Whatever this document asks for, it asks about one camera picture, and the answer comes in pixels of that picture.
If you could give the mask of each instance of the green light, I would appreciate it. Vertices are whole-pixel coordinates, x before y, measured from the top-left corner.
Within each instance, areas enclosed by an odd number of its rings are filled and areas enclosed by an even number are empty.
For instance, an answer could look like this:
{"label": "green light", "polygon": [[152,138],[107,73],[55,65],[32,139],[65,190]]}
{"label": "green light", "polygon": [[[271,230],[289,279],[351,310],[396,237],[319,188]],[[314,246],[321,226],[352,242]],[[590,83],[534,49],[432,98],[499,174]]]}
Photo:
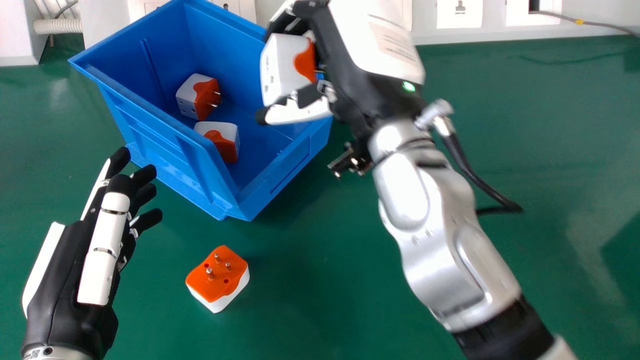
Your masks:
{"label": "green light", "polygon": [[415,86],[408,81],[402,83],[402,87],[408,92],[415,92]]}

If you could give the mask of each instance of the robotic hand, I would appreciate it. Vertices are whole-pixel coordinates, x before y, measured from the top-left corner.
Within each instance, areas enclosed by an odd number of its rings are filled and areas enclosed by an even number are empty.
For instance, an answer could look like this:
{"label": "robotic hand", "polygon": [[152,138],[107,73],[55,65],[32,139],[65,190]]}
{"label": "robotic hand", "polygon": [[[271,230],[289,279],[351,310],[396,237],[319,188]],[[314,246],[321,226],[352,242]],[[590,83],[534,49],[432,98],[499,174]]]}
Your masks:
{"label": "robotic hand", "polygon": [[[525,300],[481,229],[478,215],[522,208],[473,172],[448,118],[451,106],[422,100],[424,68],[401,24],[387,0],[286,1],[266,35],[260,64],[266,107],[258,123],[333,114],[351,127],[355,141],[329,167],[338,177],[373,169],[380,216],[399,245],[408,284],[468,359],[575,359]],[[316,70],[326,74],[320,81],[301,66],[310,57],[300,46],[308,31]],[[500,206],[476,210],[471,186],[436,149],[430,131]]]}
{"label": "robotic hand", "polygon": [[107,159],[80,221],[51,225],[22,294],[23,359],[100,360],[111,348],[120,272],[142,232],[162,220],[159,209],[136,216],[156,196],[156,168],[120,174],[130,159],[125,147]]}

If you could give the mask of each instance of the gray cable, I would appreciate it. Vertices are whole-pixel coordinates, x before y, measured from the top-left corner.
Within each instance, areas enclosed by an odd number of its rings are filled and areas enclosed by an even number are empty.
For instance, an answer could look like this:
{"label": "gray cable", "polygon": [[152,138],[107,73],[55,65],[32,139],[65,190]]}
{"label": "gray cable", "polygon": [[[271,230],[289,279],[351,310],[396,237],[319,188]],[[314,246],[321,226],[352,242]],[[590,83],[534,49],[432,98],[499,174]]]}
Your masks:
{"label": "gray cable", "polygon": [[553,17],[557,17],[563,20],[567,20],[567,21],[571,21],[574,24],[578,24],[578,25],[591,25],[591,26],[600,26],[602,28],[610,28],[610,29],[616,29],[618,31],[622,31],[625,32],[629,35],[633,35],[635,37],[639,37],[640,38],[640,34],[636,33],[635,31],[628,29],[628,28],[624,28],[623,26],[618,26],[618,25],[612,25],[612,24],[606,24],[604,22],[591,22],[591,21],[584,21],[582,19],[574,19],[573,17],[569,17],[569,16],[565,16],[565,15],[561,15],[558,13],[552,13],[552,12],[529,12],[530,14],[537,14],[537,15],[546,15],[546,16],[553,16]]}
{"label": "gray cable", "polygon": [[65,11],[71,9],[71,6],[74,6],[75,4],[78,3],[78,0],[73,0],[71,1],[69,4],[66,4],[65,6],[63,6],[60,11],[58,11],[56,13],[56,15],[53,17],[54,19],[57,19],[58,17],[62,16],[62,13],[64,13]]}

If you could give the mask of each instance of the green table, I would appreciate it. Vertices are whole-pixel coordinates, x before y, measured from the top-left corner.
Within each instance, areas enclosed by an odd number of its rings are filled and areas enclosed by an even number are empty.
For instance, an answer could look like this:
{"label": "green table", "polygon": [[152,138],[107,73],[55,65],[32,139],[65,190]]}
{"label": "green table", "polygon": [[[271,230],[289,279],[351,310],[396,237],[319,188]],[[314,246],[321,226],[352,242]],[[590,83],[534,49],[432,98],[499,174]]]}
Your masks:
{"label": "green table", "polygon": [[[448,99],[470,161],[525,214],[481,223],[548,326],[583,359],[640,359],[640,42],[631,37],[420,49],[425,96]],[[39,67],[0,69],[0,359],[19,356],[22,287],[53,221],[82,211],[122,145],[59,37]],[[159,184],[108,359],[461,359],[407,287],[370,176],[337,181],[326,149],[251,223],[214,220]],[[479,205],[490,204],[479,195]],[[252,278],[224,312],[187,273],[220,244]]]}

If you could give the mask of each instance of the blue box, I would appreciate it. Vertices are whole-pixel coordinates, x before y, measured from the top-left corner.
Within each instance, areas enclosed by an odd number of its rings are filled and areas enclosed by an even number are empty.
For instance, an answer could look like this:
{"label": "blue box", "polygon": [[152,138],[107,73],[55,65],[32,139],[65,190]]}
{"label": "blue box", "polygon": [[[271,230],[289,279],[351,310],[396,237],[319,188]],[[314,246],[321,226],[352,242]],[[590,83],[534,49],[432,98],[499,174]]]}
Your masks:
{"label": "blue box", "polygon": [[[205,0],[174,0],[69,61],[98,84],[135,164],[218,220],[251,221],[326,145],[331,118],[260,126],[263,28]],[[239,160],[180,115],[175,92],[194,72],[216,78],[209,120],[238,125]]]}

